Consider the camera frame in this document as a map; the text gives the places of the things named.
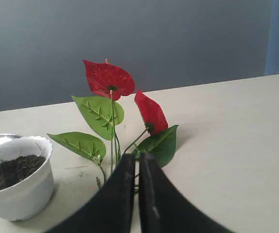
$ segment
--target green leaf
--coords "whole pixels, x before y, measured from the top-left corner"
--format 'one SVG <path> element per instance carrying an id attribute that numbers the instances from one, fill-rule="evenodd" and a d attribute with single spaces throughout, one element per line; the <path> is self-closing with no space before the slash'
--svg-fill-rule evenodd
<path id="1" fill-rule="evenodd" d="M 136 153 L 136 159 L 139 159 L 140 155 L 137 150 L 150 152 L 154 154 L 155 160 L 160 167 L 167 165 L 175 154 L 177 127 L 178 125 L 174 125 L 142 141 L 137 146 L 137 149 L 133 151 L 133 153 Z"/>
<path id="2" fill-rule="evenodd" d="M 111 99 L 101 96 L 75 97 L 72 99 L 77 104 L 85 121 L 99 136 L 106 140 L 113 138 L 113 115 Z M 124 119 L 124 110 L 114 101 L 115 125 Z"/>
<path id="3" fill-rule="evenodd" d="M 106 155 L 106 146 L 99 138 L 81 132 L 49 134 L 55 142 L 61 144 L 83 158 L 89 159 L 99 165 Z"/>

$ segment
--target gray wall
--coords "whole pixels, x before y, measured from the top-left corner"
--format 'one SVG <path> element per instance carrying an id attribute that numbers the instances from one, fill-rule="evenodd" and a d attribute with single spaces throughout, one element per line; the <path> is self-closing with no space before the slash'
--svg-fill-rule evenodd
<path id="1" fill-rule="evenodd" d="M 0 110 L 90 95 L 82 59 L 143 91 L 264 74 L 270 0 L 0 0 Z"/>

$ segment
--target table surface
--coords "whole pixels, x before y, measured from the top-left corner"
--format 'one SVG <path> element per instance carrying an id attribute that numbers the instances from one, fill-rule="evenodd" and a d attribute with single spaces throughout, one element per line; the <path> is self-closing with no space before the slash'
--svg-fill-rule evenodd
<path id="1" fill-rule="evenodd" d="M 195 206 L 237 233 L 279 232 L 279 75 L 148 92 L 169 125 L 179 124 L 177 152 L 166 175 Z M 142 130 L 133 95 L 119 103 L 122 148 Z M 75 103 L 0 112 L 0 133 L 46 136 L 91 133 Z M 108 167 L 109 158 L 104 161 Z M 84 205 L 96 192 L 91 162 L 54 143 L 54 195 L 23 222 L 0 218 L 0 233 L 42 232 Z M 132 233 L 140 232 L 135 200 Z"/>

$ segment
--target anthurium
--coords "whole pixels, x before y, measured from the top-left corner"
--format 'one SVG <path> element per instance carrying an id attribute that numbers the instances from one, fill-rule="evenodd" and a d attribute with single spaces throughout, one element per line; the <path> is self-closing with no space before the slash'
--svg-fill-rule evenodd
<path id="1" fill-rule="evenodd" d="M 106 172 L 102 161 L 106 151 L 110 151 L 110 171 L 121 159 L 121 148 L 115 126 L 124 118 L 124 110 L 116 100 L 121 96 L 128 96 L 135 90 L 135 83 L 131 75 L 124 69 L 105 63 L 94 63 L 83 60 L 87 82 L 93 93 L 99 96 L 75 97 L 78 109 L 92 130 L 99 136 L 111 141 L 110 150 L 106 150 L 103 141 L 93 135 L 70 132 L 61 134 L 48 134 L 54 141 L 78 155 L 91 160 L 100 167 L 106 181 Z M 168 127 L 165 115 L 160 105 L 138 90 L 135 103 L 144 121 L 144 131 L 124 150 L 124 153 L 135 146 L 133 153 L 139 158 L 141 152 L 150 152 L 155 155 L 159 166 L 165 166 L 173 158 L 176 149 L 177 125 Z M 145 133 L 150 134 L 136 145 Z"/>

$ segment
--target dark soil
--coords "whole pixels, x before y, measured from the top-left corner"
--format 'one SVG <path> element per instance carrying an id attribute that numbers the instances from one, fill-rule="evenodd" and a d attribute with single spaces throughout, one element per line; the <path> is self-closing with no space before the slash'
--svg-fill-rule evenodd
<path id="1" fill-rule="evenodd" d="M 0 164 L 0 190 L 8 188 L 33 174 L 45 161 L 42 156 L 28 155 Z"/>

